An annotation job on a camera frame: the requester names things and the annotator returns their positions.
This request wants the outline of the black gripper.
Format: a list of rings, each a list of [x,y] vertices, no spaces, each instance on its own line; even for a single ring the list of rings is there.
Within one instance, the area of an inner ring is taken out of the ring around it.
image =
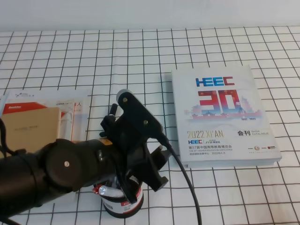
[[[150,152],[147,146],[149,138],[143,137],[122,115],[117,119],[108,114],[101,126],[104,131],[100,136],[107,138],[116,148],[116,153],[110,153],[109,159],[115,165],[121,190],[130,203],[137,201],[131,177],[135,177],[138,184],[146,183],[154,191],[168,183],[168,179],[159,174],[169,158],[166,150],[157,147]]]

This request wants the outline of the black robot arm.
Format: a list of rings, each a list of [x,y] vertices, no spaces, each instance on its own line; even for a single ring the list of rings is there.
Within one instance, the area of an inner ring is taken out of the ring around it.
[[[17,150],[0,161],[0,217],[7,219],[90,185],[117,180],[124,199],[139,201],[142,183],[154,191],[167,182],[159,170],[167,162],[160,148],[149,152],[150,138],[161,140],[163,128],[144,106],[125,106],[116,119],[102,121],[99,139],[57,139],[35,153]]]

